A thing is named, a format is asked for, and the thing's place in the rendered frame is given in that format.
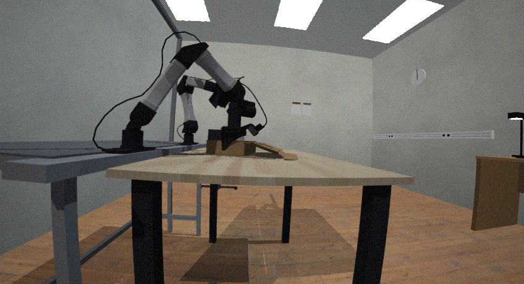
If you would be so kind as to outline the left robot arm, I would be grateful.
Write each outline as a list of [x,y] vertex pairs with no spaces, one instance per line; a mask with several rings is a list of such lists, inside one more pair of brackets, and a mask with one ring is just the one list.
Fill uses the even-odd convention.
[[[185,85],[186,84],[186,85]],[[184,134],[183,143],[178,143],[182,145],[193,145],[198,144],[193,141],[193,133],[196,133],[198,130],[198,122],[196,121],[193,105],[192,105],[192,94],[194,87],[201,88],[207,91],[215,92],[218,88],[218,83],[214,83],[208,80],[200,80],[184,75],[177,86],[177,92],[182,99],[182,104],[184,108],[184,128],[182,133]]]

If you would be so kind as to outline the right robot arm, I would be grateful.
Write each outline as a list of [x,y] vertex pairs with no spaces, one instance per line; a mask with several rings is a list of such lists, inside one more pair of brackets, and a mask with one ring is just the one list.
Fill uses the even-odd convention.
[[255,103],[244,100],[245,88],[223,69],[207,50],[208,47],[205,42],[182,47],[142,101],[139,101],[131,112],[130,122],[126,129],[122,130],[120,148],[102,149],[101,151],[109,154],[130,154],[155,150],[154,147],[143,146],[143,131],[139,128],[152,121],[164,98],[194,62],[205,70],[224,91],[227,101],[230,102],[228,114],[240,114],[241,117],[254,118],[256,115]]

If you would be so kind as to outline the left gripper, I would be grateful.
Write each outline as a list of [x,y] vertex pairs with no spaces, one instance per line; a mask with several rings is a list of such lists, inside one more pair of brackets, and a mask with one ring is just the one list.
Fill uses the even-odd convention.
[[[218,92],[217,92],[218,91]],[[216,91],[211,95],[209,98],[209,102],[217,108],[217,106],[226,108],[227,104],[227,96],[224,94],[224,91],[221,89],[220,86],[216,89]]]

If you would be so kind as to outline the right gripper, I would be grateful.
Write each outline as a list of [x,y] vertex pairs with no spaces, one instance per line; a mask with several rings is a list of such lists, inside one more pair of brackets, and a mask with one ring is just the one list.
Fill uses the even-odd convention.
[[241,115],[229,114],[227,127],[221,127],[222,150],[225,150],[231,142],[235,141],[237,138],[247,135],[247,129],[240,127]]

